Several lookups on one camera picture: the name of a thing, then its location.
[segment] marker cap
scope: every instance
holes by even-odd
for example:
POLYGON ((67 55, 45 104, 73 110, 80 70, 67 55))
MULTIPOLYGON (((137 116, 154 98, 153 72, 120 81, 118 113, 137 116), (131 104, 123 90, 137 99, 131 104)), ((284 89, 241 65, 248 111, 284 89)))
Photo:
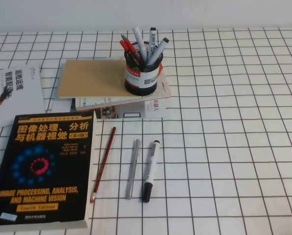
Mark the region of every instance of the marker cap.
POLYGON ((144 184, 144 192, 142 194, 142 201, 147 203, 150 201, 150 195, 151 195, 151 189, 152 189, 153 184, 146 182, 144 184))

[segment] marker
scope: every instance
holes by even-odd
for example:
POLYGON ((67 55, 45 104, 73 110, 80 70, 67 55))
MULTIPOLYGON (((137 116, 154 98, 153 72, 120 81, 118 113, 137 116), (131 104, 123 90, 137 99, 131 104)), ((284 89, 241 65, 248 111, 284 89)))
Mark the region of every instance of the marker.
POLYGON ((132 53, 130 52, 130 49, 129 49, 129 47, 127 46, 127 44, 126 44, 123 40, 120 41, 120 44, 121 44, 122 47, 124 48, 124 51, 127 52, 127 53, 129 54, 129 57, 130 57, 132 60, 135 61, 135 63, 137 64, 137 66, 139 66, 138 61, 136 60, 136 58, 135 58, 135 57, 132 55, 132 53))
POLYGON ((122 37, 123 41, 126 43, 126 45, 128 46, 129 51, 132 54, 132 57, 137 59, 140 64, 143 64, 143 61, 140 58, 138 51, 136 51, 135 47, 131 44, 130 40, 128 40, 128 38, 125 37, 123 34, 121 34, 121 37, 122 37))
POLYGON ((160 45, 157 47, 157 49, 151 56, 150 60, 148 61, 147 66, 153 65, 157 61, 157 59, 159 58, 163 50, 166 48, 168 43, 169 40, 167 38, 163 38, 163 40, 160 42, 160 45))
POLYGON ((151 195, 151 189, 154 182, 154 176, 156 173, 156 166, 157 166, 157 155, 160 149, 160 142, 155 141, 154 145, 152 145, 151 149, 151 159, 149 162, 149 167, 146 175, 146 182, 144 184, 144 192, 142 194, 142 201, 143 202, 149 202, 150 201, 150 195, 151 195))
POLYGON ((130 49, 128 48, 128 46, 126 45, 126 43, 125 43, 123 40, 120 41, 120 44, 122 45, 122 47, 124 48, 124 50, 125 50, 126 52, 130 50, 130 49))
POLYGON ((149 33, 149 48, 148 48, 148 61, 156 49, 156 28, 150 28, 149 33))
POLYGON ((129 200, 132 198, 132 194, 133 194, 137 159, 140 155, 140 146, 141 146, 141 141, 136 140, 135 146, 134 146, 134 151, 133 151, 132 169, 131 169, 131 173, 129 176, 129 182, 127 183, 127 188, 126 188, 126 198, 129 200))
POLYGON ((135 28, 133 28, 133 32, 134 32, 136 41, 137 41, 138 46, 139 46, 141 58, 146 64, 148 61, 147 49, 145 47, 144 40, 142 39, 140 30, 138 27, 135 27, 135 28))

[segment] pencil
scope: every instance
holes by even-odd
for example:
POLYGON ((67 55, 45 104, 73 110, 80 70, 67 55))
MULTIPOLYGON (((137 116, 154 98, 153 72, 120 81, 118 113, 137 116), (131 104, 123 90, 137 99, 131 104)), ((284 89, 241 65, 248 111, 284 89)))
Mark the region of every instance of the pencil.
POLYGON ((100 180, 101 180, 101 177, 102 177, 103 169, 105 168, 105 165, 106 165, 106 161, 107 161, 108 154, 109 154, 109 151, 110 151, 110 148, 111 148, 111 144, 112 144, 112 141, 113 141, 115 130, 116 130, 116 127, 114 127, 112 129, 111 136, 110 136, 110 139, 109 139, 109 142, 108 142, 108 146, 107 146, 107 149, 106 149, 106 152, 105 152, 105 156, 103 157, 102 165, 101 165, 101 167, 99 169, 99 173, 98 173, 98 177, 97 177, 97 180, 96 180, 96 183, 95 183, 95 187, 93 188, 93 191, 92 191, 91 196, 90 196, 90 203, 94 203, 95 202, 96 193, 98 191, 98 187, 99 187, 99 183, 100 183, 100 180))

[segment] whiteboard marker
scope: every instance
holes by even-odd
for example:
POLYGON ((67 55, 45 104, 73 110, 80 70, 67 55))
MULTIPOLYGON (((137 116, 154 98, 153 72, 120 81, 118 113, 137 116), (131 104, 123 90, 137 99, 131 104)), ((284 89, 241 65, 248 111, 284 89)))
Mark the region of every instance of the whiteboard marker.
POLYGON ((142 194, 143 202, 150 201, 151 189, 154 183, 154 177, 156 173, 157 155, 158 155, 159 149, 160 149, 160 142, 155 141, 151 149, 150 162, 149 162, 149 167, 147 170, 146 182, 144 184, 144 192, 142 194))
POLYGON ((135 27, 135 28, 133 28, 133 32, 134 32, 136 41, 137 41, 138 46, 139 46, 141 58, 144 61, 144 63, 146 64, 148 61, 147 49, 145 47, 144 40, 142 39, 140 30, 138 27, 135 27))
POLYGON ((150 28, 149 33, 149 48, 148 48, 148 60, 150 60, 152 54, 154 53, 156 49, 156 28, 150 28))
POLYGON ((150 60, 148 61, 147 66, 153 65, 157 61, 157 59, 159 58, 163 50, 166 48, 168 43, 169 43, 169 40, 167 38, 163 38, 163 40, 160 42, 160 45, 157 47, 157 49, 151 56, 150 60))

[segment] brown cardboard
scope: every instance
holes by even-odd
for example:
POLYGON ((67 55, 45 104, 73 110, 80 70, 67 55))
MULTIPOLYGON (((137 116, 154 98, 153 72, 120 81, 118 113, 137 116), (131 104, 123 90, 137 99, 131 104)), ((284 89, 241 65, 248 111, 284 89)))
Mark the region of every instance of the brown cardboard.
POLYGON ((124 86, 125 60, 68 60, 59 98, 137 97, 124 86))

